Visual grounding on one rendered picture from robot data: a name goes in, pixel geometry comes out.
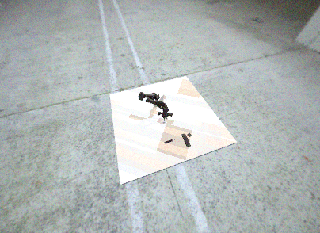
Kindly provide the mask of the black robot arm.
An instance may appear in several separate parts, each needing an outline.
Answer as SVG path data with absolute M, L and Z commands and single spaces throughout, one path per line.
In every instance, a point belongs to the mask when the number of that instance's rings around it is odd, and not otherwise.
M 162 117 L 167 117 L 167 112 L 169 112 L 169 109 L 167 107 L 167 104 L 163 101 L 158 101 L 158 99 L 160 98 L 159 95 L 157 95 L 155 92 L 151 93 L 151 94 L 145 94 L 143 92 L 139 93 L 138 99 L 140 101 L 144 101 L 143 99 L 146 98 L 145 102 L 146 103 L 151 103 L 154 105 L 157 105 L 160 109 L 163 109 L 164 111 L 162 111 Z M 155 101 L 155 100 L 157 101 Z

